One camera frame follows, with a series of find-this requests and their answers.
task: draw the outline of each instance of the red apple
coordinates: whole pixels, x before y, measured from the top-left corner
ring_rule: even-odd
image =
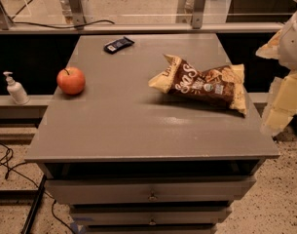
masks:
[[[86,85],[84,73],[77,67],[66,67],[57,75],[57,84],[68,95],[81,93]]]

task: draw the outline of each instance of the white bottle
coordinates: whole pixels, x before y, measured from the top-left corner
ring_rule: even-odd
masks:
[[[6,81],[8,82],[8,92],[12,96],[14,102],[16,104],[26,104],[29,102],[29,97],[27,95],[27,92],[22,87],[21,83],[16,82],[13,77],[10,75],[13,74],[12,72],[4,72],[3,73],[6,76]]]

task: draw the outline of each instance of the desk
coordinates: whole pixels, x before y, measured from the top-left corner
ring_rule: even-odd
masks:
[[[130,35],[133,46],[102,51],[120,37],[80,38],[69,65],[86,89],[56,89],[25,160],[88,233],[214,233],[278,150],[248,96],[243,118],[148,87],[167,68],[163,54],[199,70],[229,63],[215,34]]]

